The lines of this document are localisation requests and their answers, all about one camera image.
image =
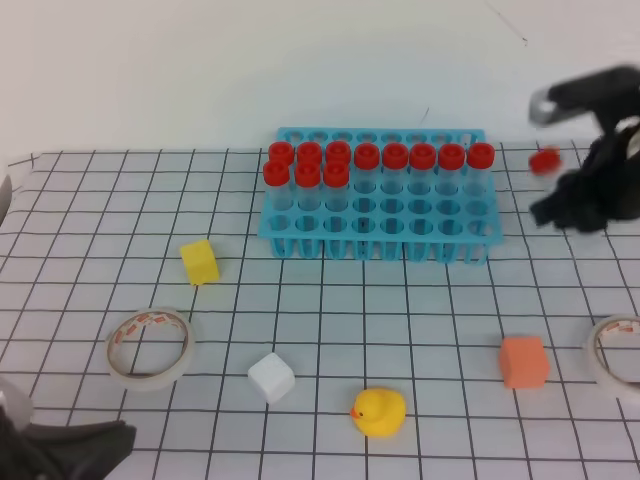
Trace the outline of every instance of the yellow cube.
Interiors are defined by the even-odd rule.
[[[204,285],[220,279],[218,264],[209,240],[199,240],[180,247],[182,263],[191,285]]]

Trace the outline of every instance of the white cube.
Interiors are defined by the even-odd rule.
[[[268,404],[277,402],[293,388],[293,370],[275,353],[270,353],[249,369],[249,380]]]

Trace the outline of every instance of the orange cube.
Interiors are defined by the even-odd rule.
[[[551,366],[539,337],[509,337],[500,347],[500,370],[507,388],[540,388]]]

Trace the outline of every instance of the foam cube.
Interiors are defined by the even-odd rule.
[[[539,337],[508,337],[500,347],[500,370],[507,388],[540,388],[551,366]]]
[[[191,285],[204,285],[220,279],[213,249],[206,238],[180,247],[182,263]]]
[[[284,397],[296,383],[293,370],[275,353],[249,369],[249,380],[269,405]]]

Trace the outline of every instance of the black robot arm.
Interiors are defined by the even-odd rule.
[[[553,193],[531,206],[539,226],[594,232],[609,220],[640,217],[640,125],[618,128],[640,116],[640,71],[616,67],[537,92],[529,118],[545,126],[589,112],[602,136],[579,170],[563,175]]]

